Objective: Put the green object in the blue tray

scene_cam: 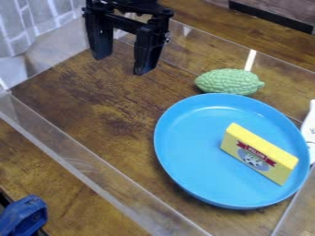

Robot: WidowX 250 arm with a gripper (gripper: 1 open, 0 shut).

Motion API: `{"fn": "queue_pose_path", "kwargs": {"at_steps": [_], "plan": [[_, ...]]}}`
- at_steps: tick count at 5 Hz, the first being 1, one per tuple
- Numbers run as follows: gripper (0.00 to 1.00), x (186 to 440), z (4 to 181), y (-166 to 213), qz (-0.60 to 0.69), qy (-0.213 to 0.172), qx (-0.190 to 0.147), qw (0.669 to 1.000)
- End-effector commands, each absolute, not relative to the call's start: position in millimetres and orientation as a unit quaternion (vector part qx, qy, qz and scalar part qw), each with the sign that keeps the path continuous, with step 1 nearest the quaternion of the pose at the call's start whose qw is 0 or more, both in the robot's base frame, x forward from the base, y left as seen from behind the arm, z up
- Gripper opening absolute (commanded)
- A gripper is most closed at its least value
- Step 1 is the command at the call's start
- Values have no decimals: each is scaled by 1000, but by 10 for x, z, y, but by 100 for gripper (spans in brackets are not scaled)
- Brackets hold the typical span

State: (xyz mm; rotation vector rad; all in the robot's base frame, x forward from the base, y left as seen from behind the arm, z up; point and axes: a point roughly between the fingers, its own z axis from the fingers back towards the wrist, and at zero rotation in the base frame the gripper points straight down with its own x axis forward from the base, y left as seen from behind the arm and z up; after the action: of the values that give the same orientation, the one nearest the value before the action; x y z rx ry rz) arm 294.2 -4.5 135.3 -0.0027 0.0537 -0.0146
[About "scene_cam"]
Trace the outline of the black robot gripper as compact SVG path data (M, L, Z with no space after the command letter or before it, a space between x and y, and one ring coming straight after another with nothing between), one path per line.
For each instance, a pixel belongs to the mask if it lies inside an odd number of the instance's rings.
M87 40L92 56L102 60L112 53L114 28L137 34L134 43L134 74L147 74L158 65L169 41L169 20L174 11L159 0L87 0L83 8ZM115 14L151 15L147 23Z

